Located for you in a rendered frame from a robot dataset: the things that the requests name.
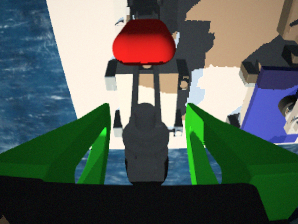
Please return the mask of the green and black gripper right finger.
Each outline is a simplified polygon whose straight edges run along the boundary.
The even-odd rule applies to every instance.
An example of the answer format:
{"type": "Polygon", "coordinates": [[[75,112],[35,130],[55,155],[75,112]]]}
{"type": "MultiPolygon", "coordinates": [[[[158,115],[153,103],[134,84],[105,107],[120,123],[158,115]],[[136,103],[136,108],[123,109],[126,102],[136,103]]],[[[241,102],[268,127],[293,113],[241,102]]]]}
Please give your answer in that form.
{"type": "Polygon", "coordinates": [[[185,131],[192,185],[219,184],[206,147],[221,168],[221,184],[254,185],[269,221],[288,220],[298,207],[297,154],[228,124],[193,103],[187,103],[185,131]]]}

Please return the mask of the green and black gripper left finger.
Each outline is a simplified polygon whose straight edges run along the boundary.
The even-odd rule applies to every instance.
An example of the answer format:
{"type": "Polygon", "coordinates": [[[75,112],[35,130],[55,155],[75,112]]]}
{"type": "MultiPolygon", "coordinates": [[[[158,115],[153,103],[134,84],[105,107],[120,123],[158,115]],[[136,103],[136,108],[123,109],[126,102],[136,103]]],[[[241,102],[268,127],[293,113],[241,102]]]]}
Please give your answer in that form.
{"type": "Polygon", "coordinates": [[[75,183],[75,170],[91,147],[77,183],[104,184],[111,133],[109,103],[0,154],[0,175],[75,183]],[[94,144],[93,144],[94,143],[94,144]]]}

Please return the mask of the blue rectangular block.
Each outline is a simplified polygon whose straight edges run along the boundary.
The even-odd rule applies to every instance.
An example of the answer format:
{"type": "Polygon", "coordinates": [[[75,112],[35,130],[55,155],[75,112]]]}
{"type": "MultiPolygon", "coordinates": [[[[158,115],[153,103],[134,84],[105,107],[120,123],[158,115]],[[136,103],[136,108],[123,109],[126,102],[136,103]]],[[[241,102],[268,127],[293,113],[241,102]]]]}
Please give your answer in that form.
{"type": "Polygon", "coordinates": [[[286,134],[278,103],[289,95],[298,99],[298,68],[275,59],[256,59],[254,67],[259,75],[255,87],[247,89],[237,120],[240,129],[273,144],[294,143],[298,134],[286,134]]]}

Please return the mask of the white fixture plate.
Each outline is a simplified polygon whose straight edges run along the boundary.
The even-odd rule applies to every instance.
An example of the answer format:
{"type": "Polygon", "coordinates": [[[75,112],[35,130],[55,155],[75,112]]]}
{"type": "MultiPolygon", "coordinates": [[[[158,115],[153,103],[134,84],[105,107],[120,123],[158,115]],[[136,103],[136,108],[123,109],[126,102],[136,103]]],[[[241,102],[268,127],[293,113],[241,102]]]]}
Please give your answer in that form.
{"type": "MultiPolygon", "coordinates": [[[[115,34],[113,0],[46,0],[77,117],[109,103],[111,134],[109,149],[124,149],[115,138],[118,92],[106,91],[104,74],[115,34]]],[[[256,59],[284,60],[284,40],[276,31],[284,0],[179,0],[176,52],[189,70],[188,90],[177,90],[176,109],[181,109],[182,137],[173,137],[171,148],[187,148],[187,103],[226,121],[237,120],[248,87],[239,70],[241,62],[256,59]]]]}

